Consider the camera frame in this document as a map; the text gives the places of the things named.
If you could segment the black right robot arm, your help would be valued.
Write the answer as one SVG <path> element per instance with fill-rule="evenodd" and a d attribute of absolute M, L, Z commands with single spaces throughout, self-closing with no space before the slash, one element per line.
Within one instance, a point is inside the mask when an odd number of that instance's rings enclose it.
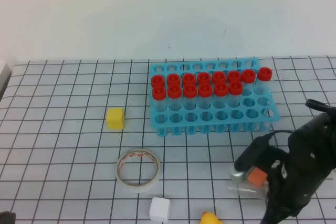
<path fill-rule="evenodd" d="M 268 201 L 262 223 L 297 216 L 335 169 L 335 108 L 313 99 L 306 106 L 321 113 L 288 137 L 286 158 L 268 175 Z"/>

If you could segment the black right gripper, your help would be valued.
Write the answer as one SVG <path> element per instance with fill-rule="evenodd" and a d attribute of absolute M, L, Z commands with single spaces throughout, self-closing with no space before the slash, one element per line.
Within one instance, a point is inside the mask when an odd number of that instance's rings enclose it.
<path fill-rule="evenodd" d="M 297 130 L 288 146 L 287 158 L 268 178 L 266 218 L 297 216 L 335 169 L 335 130 Z"/>

